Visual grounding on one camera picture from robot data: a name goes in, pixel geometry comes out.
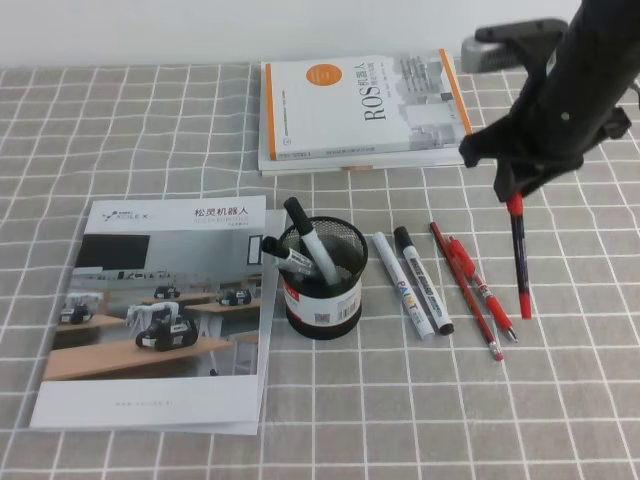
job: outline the marker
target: marker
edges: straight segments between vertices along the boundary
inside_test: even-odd
[[[471,294],[471,290],[469,290],[469,287],[467,286],[467,282],[464,279],[463,273],[460,271],[460,267],[458,267],[458,264],[453,258],[453,255],[451,254],[451,250],[447,245],[447,241],[443,238],[442,234],[440,233],[440,229],[438,228],[438,225],[436,225],[436,222],[431,222],[429,224],[429,228],[431,228],[431,232],[433,233],[433,236],[436,239],[436,243],[438,244],[438,247],[440,248],[442,255],[447,260],[447,264],[449,265],[449,268],[451,269],[451,272],[453,273],[453,276],[455,277],[456,282],[458,283],[458,286],[462,290],[462,296],[467,301],[467,305],[469,306],[469,309],[471,310],[471,312],[473,312],[473,316],[476,319],[476,323],[478,324],[478,327],[480,327],[482,336],[487,342],[487,347],[489,347],[489,351],[491,352],[491,354],[493,355],[493,358],[497,362],[504,360],[504,355],[500,351],[500,347],[498,347],[498,343],[496,342],[496,339],[493,337],[493,333],[491,333],[491,329],[489,329],[487,322],[484,321],[482,312],[478,308],[478,304],[474,300],[473,295]]]
[[[449,314],[444,308],[436,287],[433,285],[431,278],[429,278],[429,274],[427,274],[427,271],[422,265],[420,255],[418,254],[416,247],[413,246],[409,232],[405,227],[398,227],[393,231],[393,235],[402,249],[404,258],[407,259],[407,263],[409,264],[411,272],[413,272],[413,276],[416,277],[416,280],[418,281],[418,287],[422,292],[422,297],[427,303],[427,308],[429,309],[429,312],[431,312],[433,320],[438,326],[438,331],[441,335],[450,335],[453,333],[453,323],[451,323]]]
[[[511,197],[507,202],[507,209],[511,216],[511,236],[513,237],[513,255],[516,260],[520,315],[522,318],[531,318],[529,273],[527,271],[527,248],[524,243],[524,206],[522,205],[521,193],[516,193]]]
[[[298,199],[296,197],[288,198],[284,201],[284,208],[287,210],[289,217],[291,217],[293,225],[296,227],[296,230],[298,230],[300,238],[315,260],[327,285],[340,283],[340,274],[333,260],[331,260],[329,252],[327,252],[327,249],[318,238],[318,233],[313,228],[313,225],[311,225],[309,217],[304,213]]]
[[[293,248],[286,248],[274,237],[265,237],[262,240],[262,251],[274,257],[284,260],[286,263],[299,265],[307,270],[317,270],[318,267],[310,258],[305,257]]]
[[[466,252],[460,241],[456,240],[452,236],[449,236],[449,250],[454,258],[458,260],[458,264],[465,276],[471,283],[475,284],[478,294],[483,298],[484,303],[487,305],[491,315],[493,315],[498,328],[500,328],[502,333],[504,333],[509,340],[517,342],[518,337],[516,337],[516,332],[513,330],[511,320],[509,320],[507,314],[504,313],[504,310],[500,306],[500,302],[498,302],[498,299],[493,295],[493,293],[491,293],[489,287],[482,281],[480,275],[476,273],[476,266],[473,264],[471,257],[469,257],[469,254]]]
[[[404,308],[407,310],[409,317],[411,317],[411,321],[416,327],[420,339],[424,340],[424,337],[434,333],[427,314],[424,313],[416,294],[413,292],[413,288],[409,285],[409,280],[407,280],[398,260],[396,260],[384,234],[382,232],[374,233],[373,243],[376,245],[378,252],[380,252],[382,263],[384,263],[384,266],[387,268],[393,284],[400,292],[400,295],[402,295]]]
[[[317,268],[307,268],[302,267],[297,263],[290,262],[285,260],[284,258],[273,257],[273,264],[278,270],[285,270],[291,273],[299,273],[305,278],[312,278],[314,280],[322,281],[322,275],[320,274],[320,270]]]

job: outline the red pencil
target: red pencil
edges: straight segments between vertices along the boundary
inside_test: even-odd
[[[455,277],[456,282],[458,282],[458,286],[462,290],[462,296],[467,301],[467,305],[473,312],[473,316],[476,319],[476,323],[480,327],[480,331],[482,332],[482,335],[484,336],[485,341],[487,342],[487,346],[489,347],[489,350],[491,351],[493,358],[495,358],[496,361],[503,360],[504,355],[500,351],[500,348],[496,343],[496,339],[493,338],[493,334],[491,333],[491,329],[489,329],[487,322],[484,321],[482,312],[478,308],[478,304],[473,298],[473,295],[471,294],[471,290],[469,290],[469,287],[467,286],[467,282],[464,279],[464,275],[460,271],[460,267],[458,267],[455,259],[453,258],[453,256],[451,255],[451,252],[449,251],[449,246],[447,245],[447,241],[443,238],[442,234],[440,233],[440,229],[438,228],[438,225],[436,225],[436,222],[431,222],[429,224],[429,228],[431,229],[433,236],[436,238],[436,243],[438,244],[438,247],[440,248],[442,255],[447,260],[447,263],[449,264],[449,268],[451,269],[451,272],[453,273],[453,276]]]

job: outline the stack of books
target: stack of books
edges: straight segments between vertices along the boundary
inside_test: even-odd
[[[458,165],[469,133],[444,50],[262,64],[263,175]]]
[[[255,435],[278,271],[258,197],[94,202],[34,429]]]

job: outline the wheeled robot image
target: wheeled robot image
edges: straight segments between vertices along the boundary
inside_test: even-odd
[[[251,292],[249,290],[230,290],[218,298],[218,303],[228,307],[249,305],[251,303]]]
[[[101,293],[77,292],[67,294],[60,312],[60,323],[80,325],[88,322],[102,301]]]
[[[141,324],[149,326],[136,336],[140,348],[151,347],[158,352],[190,347],[198,340],[198,328],[191,319],[178,314],[178,304],[161,302],[153,305],[132,305],[127,311],[127,322],[142,316]]]
[[[178,297],[180,297],[180,292],[173,285],[159,286],[158,288],[156,288],[156,291],[153,294],[153,298],[162,298],[163,300]]]

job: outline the black mesh pen holder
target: black mesh pen holder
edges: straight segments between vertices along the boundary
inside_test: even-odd
[[[348,333],[360,320],[360,276],[367,266],[369,250],[362,233],[350,223],[333,217],[309,220],[342,280],[329,286],[322,280],[280,270],[285,285],[287,319],[305,337],[331,340]],[[295,227],[285,230],[280,242],[285,248],[311,258]]]

